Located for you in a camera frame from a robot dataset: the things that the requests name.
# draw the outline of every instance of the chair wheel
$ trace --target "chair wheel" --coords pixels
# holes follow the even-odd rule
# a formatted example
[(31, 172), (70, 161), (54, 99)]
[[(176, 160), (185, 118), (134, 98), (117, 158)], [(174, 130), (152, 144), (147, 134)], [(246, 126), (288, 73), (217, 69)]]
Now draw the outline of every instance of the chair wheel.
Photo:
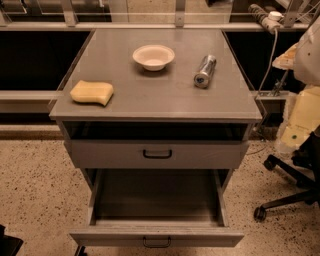
[(266, 210), (263, 208), (263, 207), (257, 207), (255, 210), (254, 210), (254, 219), (255, 221), (257, 222), (262, 222), (266, 219), (267, 217), (267, 212)]
[(263, 165), (264, 165), (264, 167), (266, 167), (267, 170), (269, 170), (269, 171), (272, 171), (273, 168), (276, 166), (272, 161), (270, 161), (270, 160), (268, 160), (268, 159), (263, 162)]

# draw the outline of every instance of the closed drawer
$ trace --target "closed drawer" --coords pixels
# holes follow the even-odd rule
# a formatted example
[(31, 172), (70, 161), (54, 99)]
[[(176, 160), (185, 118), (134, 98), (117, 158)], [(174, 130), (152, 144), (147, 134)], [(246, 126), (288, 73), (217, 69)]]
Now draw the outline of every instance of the closed drawer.
[(238, 168), (249, 146), (239, 141), (71, 140), (77, 168)]
[(82, 246), (234, 247), (215, 170), (99, 170)]

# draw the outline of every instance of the gray cabinet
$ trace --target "gray cabinet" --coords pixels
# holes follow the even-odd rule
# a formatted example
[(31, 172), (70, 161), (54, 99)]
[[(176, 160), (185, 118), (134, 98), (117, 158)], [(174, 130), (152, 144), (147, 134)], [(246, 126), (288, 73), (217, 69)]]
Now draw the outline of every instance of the gray cabinet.
[[(174, 63), (144, 71), (131, 59), (143, 44), (175, 50)], [(210, 86), (193, 86), (203, 56), (217, 57)], [(106, 107), (78, 104), (79, 80), (106, 81)], [(220, 30), (96, 30), (51, 114), (92, 196), (82, 246), (235, 246), (223, 192), (261, 119)]]

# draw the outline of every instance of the cabinet top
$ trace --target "cabinet top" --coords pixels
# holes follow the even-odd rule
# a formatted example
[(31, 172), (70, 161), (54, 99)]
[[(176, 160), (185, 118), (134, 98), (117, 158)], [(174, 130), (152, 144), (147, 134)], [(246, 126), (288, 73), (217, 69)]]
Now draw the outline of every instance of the cabinet top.
[[(164, 45), (175, 59), (157, 72), (132, 58), (143, 45)], [(255, 123), (254, 98), (219, 29), (97, 29), (55, 103), (50, 117), (60, 121), (210, 121)], [(216, 57), (209, 86), (194, 86), (204, 56)], [(70, 90), (79, 80), (108, 82), (114, 95), (103, 107), (80, 104)]]

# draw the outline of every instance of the drawer handle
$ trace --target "drawer handle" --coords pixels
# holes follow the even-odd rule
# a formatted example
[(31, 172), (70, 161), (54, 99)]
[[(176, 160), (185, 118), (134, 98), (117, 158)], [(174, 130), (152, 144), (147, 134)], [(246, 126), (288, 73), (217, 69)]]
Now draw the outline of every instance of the drawer handle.
[(146, 248), (168, 248), (171, 245), (171, 238), (170, 236), (168, 237), (168, 242), (163, 245), (152, 245), (152, 244), (147, 244), (147, 238), (143, 237), (143, 246)]
[(172, 150), (170, 149), (168, 151), (168, 155), (165, 156), (156, 156), (156, 155), (150, 155), (148, 154), (147, 150), (143, 150), (143, 156), (145, 158), (149, 158), (149, 159), (169, 159), (170, 157), (172, 157)]

